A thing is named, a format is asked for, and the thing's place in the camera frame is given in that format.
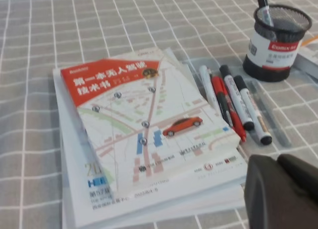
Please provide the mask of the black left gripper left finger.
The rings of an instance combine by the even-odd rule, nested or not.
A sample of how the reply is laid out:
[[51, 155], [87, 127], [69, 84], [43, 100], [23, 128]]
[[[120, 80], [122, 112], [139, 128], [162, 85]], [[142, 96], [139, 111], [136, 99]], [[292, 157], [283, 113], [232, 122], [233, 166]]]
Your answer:
[[269, 156], [253, 154], [249, 158], [244, 201], [252, 229], [318, 227], [318, 202]]

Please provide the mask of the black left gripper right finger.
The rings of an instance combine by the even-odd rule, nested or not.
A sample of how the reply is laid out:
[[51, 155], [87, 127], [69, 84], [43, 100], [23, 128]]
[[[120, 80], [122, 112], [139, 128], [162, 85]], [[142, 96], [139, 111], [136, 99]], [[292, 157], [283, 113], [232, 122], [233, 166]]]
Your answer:
[[279, 155], [277, 162], [300, 188], [306, 191], [314, 201], [318, 201], [317, 167], [291, 154]]

